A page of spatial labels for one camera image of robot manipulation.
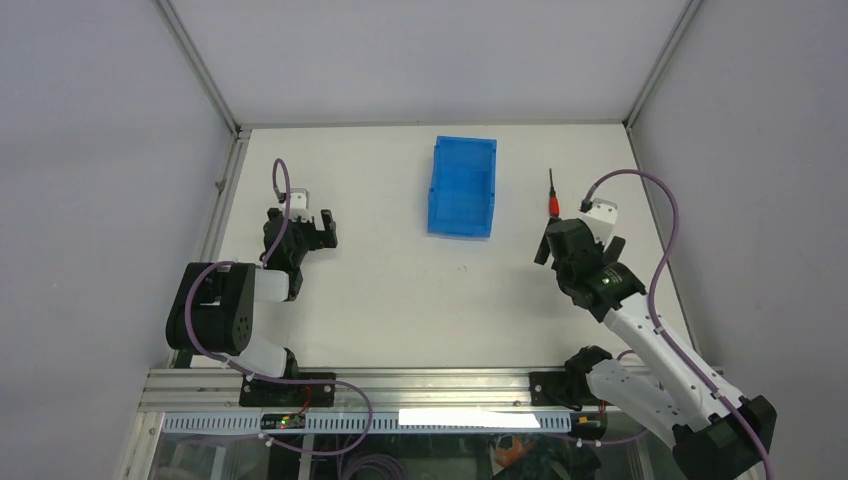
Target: purple cable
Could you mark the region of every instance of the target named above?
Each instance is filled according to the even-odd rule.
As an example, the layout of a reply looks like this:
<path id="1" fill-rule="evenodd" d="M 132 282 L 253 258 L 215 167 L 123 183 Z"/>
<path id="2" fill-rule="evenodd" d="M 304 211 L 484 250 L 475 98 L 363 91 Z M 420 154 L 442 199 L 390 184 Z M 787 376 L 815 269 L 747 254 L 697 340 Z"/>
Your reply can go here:
<path id="1" fill-rule="evenodd" d="M 677 206 L 677 198 L 674 196 L 673 193 L 671 193 L 671 189 L 669 189 L 668 186 L 655 175 L 640 170 L 622 169 L 610 172 L 598 179 L 598 181 L 595 182 L 594 185 L 592 185 L 592 188 L 589 189 L 589 192 L 586 193 L 584 201 L 591 201 L 592 196 L 595 194 L 595 190 L 597 190 L 598 187 L 600 187 L 601 184 L 605 181 L 618 175 L 628 174 L 637 175 L 652 181 L 654 184 L 660 187 L 663 193 L 665 193 L 666 197 L 668 197 L 669 203 L 671 203 L 671 235 L 668 237 L 668 245 L 666 246 L 662 258 L 660 258 L 660 262 L 657 265 L 657 269 L 654 270 L 654 275 L 651 277 L 651 285 L 648 288 L 648 313 L 650 313 L 651 321 L 653 322 L 654 327 L 659 328 L 662 327 L 662 323 L 660 322 L 660 319 L 657 316 L 657 283 L 659 282 L 660 274 L 662 273 L 663 268 L 665 268 L 666 264 L 668 263 L 668 259 L 671 256 L 672 249 L 674 248 L 674 243 L 677 240 L 677 231 L 680 227 L 680 213 Z M 668 332 L 665 331 L 665 329 L 662 329 L 660 331 L 660 335 L 663 337 L 668 346 L 671 347 L 672 350 L 674 350 L 677 356 L 680 357 L 681 360 L 683 360 L 683 363 L 685 363 L 686 366 L 688 366 L 689 369 L 692 370 L 692 372 L 702 382 L 704 382 L 707 388 L 710 389 L 710 393 L 715 394 L 719 391 L 718 386 L 710 379 L 709 375 L 707 375 L 706 373 L 701 371 L 700 368 L 698 368 L 698 365 L 695 364 L 695 362 L 693 362 L 688 355 L 686 355 L 686 352 L 684 352 L 683 349 L 680 348 L 680 345 L 678 345 L 677 342 L 675 342 L 674 339 L 671 338 L 671 335 L 669 335 Z M 748 421 L 745 420 L 742 414 L 739 413 L 739 410 L 737 410 L 736 407 L 733 406 L 733 404 L 730 402 L 730 400 L 727 399 L 727 397 L 721 395 L 718 397 L 718 399 L 722 403 L 722 405 L 724 405 L 725 408 L 730 411 L 730 414 L 733 415 L 734 418 L 736 418 L 739 424 L 742 425 L 742 428 L 745 430 L 745 433 L 748 434 L 748 436 L 751 438 L 751 441 L 754 443 L 754 447 L 757 449 L 757 452 L 760 454 L 760 458 L 762 458 L 763 460 L 763 468 L 765 468 L 766 471 L 766 480 L 774 479 L 774 468 L 771 464 L 771 459 L 769 459 L 768 451 L 763 445 L 763 442 L 760 441 L 760 437 L 757 436 L 757 433 L 754 431 L 753 427 L 751 427 L 751 424 L 749 424 Z"/>
<path id="2" fill-rule="evenodd" d="M 382 453 L 365 454 L 350 460 L 344 469 L 341 480 L 350 480 L 360 470 L 372 470 L 386 480 L 406 480 L 403 465 L 395 458 Z"/>
<path id="3" fill-rule="evenodd" d="M 291 191 L 291 183 L 289 181 L 289 169 L 286 167 L 286 162 L 283 161 L 282 158 L 278 158 L 274 160 L 274 167 L 271 169 L 271 182 L 274 185 L 274 194 L 277 195 L 277 198 L 280 198 L 280 187 L 277 186 L 277 166 L 283 167 L 283 179 L 286 182 L 286 194 Z M 280 245 L 280 242 L 283 240 L 283 234 L 286 233 L 286 228 L 289 226 L 289 212 L 291 212 L 291 202 L 286 198 L 285 201 L 285 212 L 283 213 L 283 225 L 280 227 L 280 233 L 277 234 L 277 238 L 274 239 L 274 243 L 271 244 L 271 247 L 268 248 L 268 251 L 262 254 L 260 260 L 262 260 L 262 266 L 268 266 L 268 259 L 271 258 L 271 254 L 274 253 L 274 250 L 277 249 L 277 246 Z"/>
<path id="4" fill-rule="evenodd" d="M 615 359 L 620 361 L 622 358 L 626 357 L 627 355 L 630 355 L 631 353 L 636 353 L 636 352 L 634 352 L 633 350 L 625 350 L 625 351 L 619 353 L 618 356 L 615 357 Z"/>

